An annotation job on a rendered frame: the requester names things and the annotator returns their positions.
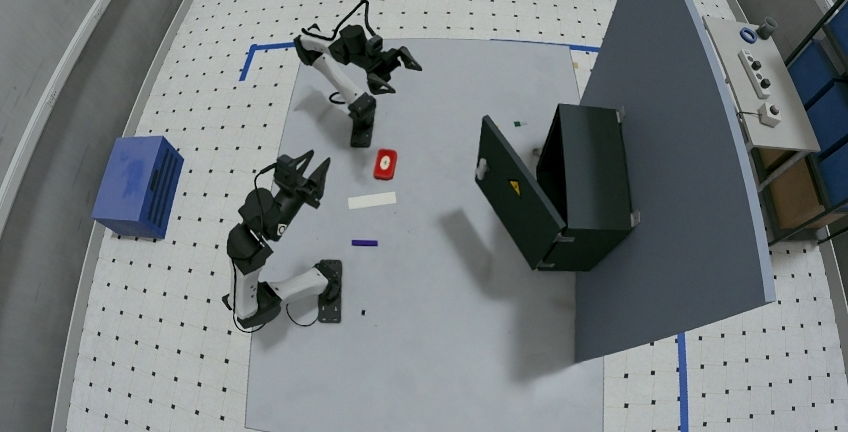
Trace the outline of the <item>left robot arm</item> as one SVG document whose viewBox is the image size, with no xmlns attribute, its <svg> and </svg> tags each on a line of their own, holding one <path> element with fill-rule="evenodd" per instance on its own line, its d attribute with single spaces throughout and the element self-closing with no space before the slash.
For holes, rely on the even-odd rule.
<svg viewBox="0 0 848 432">
<path fill-rule="evenodd" d="M 367 52 L 371 56 L 377 56 L 383 49 L 383 38 L 377 34 L 368 41 L 361 25 L 348 24 L 339 31 L 339 34 L 331 41 L 313 35 L 299 34 L 293 42 L 302 63 L 320 71 L 347 104 L 347 109 L 350 111 L 348 116 L 353 119 L 351 147 L 368 148 L 371 145 L 377 101 L 372 95 L 370 97 L 367 92 L 355 85 L 336 62 L 345 66 L 351 62 L 361 68 L 361 58 L 366 55 L 366 42 Z"/>
</svg>

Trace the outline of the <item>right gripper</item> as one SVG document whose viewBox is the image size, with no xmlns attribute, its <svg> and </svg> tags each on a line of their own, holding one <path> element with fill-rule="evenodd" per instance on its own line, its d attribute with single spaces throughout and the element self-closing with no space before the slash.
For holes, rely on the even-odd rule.
<svg viewBox="0 0 848 432">
<path fill-rule="evenodd" d="M 291 174 L 289 172 L 279 166 L 274 169 L 273 176 L 275 179 L 273 181 L 280 188 L 274 199 L 278 205 L 282 206 L 280 208 L 281 212 L 284 213 L 291 222 L 304 203 L 315 209 L 318 209 L 321 205 L 319 200 L 321 200 L 324 194 L 325 180 L 331 159 L 328 157 L 325 161 L 323 161 L 307 179 L 303 177 L 303 174 L 314 153 L 314 150 L 311 149 L 302 156 L 294 159 L 297 165 L 299 165 L 307 158 L 297 169 L 297 181 L 293 184 L 291 184 Z"/>
</svg>

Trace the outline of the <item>white flat bar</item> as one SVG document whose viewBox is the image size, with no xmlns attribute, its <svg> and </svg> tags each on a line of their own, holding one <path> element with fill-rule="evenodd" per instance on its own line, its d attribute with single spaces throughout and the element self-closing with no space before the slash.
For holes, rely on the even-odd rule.
<svg viewBox="0 0 848 432">
<path fill-rule="evenodd" d="M 348 198 L 349 209 L 396 203 L 395 192 Z"/>
</svg>

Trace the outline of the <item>dark grey wall panel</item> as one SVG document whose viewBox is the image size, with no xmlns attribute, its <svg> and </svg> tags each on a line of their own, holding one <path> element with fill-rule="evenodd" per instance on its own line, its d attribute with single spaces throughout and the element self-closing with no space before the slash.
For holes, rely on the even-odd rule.
<svg viewBox="0 0 848 432">
<path fill-rule="evenodd" d="M 623 105 L 640 223 L 576 271 L 575 363 L 777 301 L 745 143 L 693 0 L 617 0 L 579 105 Z"/>
</svg>

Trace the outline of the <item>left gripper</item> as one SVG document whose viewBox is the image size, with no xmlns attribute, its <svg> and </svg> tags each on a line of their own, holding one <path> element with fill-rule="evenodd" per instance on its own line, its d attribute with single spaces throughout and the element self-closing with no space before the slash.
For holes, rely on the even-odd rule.
<svg viewBox="0 0 848 432">
<path fill-rule="evenodd" d="M 371 56 L 370 54 L 368 54 L 367 43 L 365 44 L 365 50 L 366 56 L 362 56 L 360 65 L 361 68 L 363 68 L 366 71 L 366 74 L 368 75 L 366 77 L 368 81 L 367 85 L 369 87 L 370 93 L 373 95 L 396 93 L 395 89 L 387 82 L 391 80 L 390 73 L 398 66 L 401 67 L 401 62 L 398 60 L 399 56 L 401 58 L 401 61 L 404 63 L 406 69 L 422 71 L 422 67 L 420 66 L 420 64 L 413 58 L 413 56 L 405 46 L 401 46 L 399 49 L 391 48 L 387 52 L 381 51 L 377 56 Z M 390 70 L 388 65 L 390 66 Z M 382 86 L 388 89 L 380 88 Z"/>
</svg>

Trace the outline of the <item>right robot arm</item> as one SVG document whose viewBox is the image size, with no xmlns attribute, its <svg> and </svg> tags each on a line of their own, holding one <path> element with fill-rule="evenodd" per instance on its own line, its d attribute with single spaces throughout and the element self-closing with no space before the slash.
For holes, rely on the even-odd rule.
<svg viewBox="0 0 848 432">
<path fill-rule="evenodd" d="M 281 212 L 282 206 L 278 206 L 268 189 L 262 187 L 257 189 L 263 214 L 263 237 L 266 241 L 272 240 L 276 243 L 291 221 Z M 231 268 L 231 287 L 230 295 L 228 293 L 223 296 L 222 302 L 228 310 L 235 309 L 234 312 L 238 316 L 237 321 L 243 329 L 268 323 L 277 317 L 284 305 L 309 295 L 318 294 L 320 295 L 318 298 L 318 321 L 321 323 L 340 323 L 342 287 L 342 262 L 340 260 L 321 260 L 320 263 L 316 263 L 309 271 L 299 276 L 279 282 L 267 283 L 267 281 L 264 281 L 260 283 L 258 277 L 262 267 L 266 264 L 266 259 L 274 253 L 265 240 L 261 238 L 264 247 L 261 244 L 251 259 L 248 258 L 245 261 L 233 259 L 236 270 L 234 282 L 234 267 L 231 257 L 249 257 L 257 247 L 259 242 L 257 238 L 260 239 L 261 213 L 255 189 L 247 195 L 245 203 L 238 209 L 238 213 L 244 221 L 241 224 L 238 223 L 228 234 L 226 253 L 229 256 Z M 250 228 L 257 238 L 252 234 Z M 233 298 L 234 283 L 235 300 Z M 234 307 L 233 301 L 235 301 Z M 337 310 L 335 311 L 336 306 Z"/>
</svg>

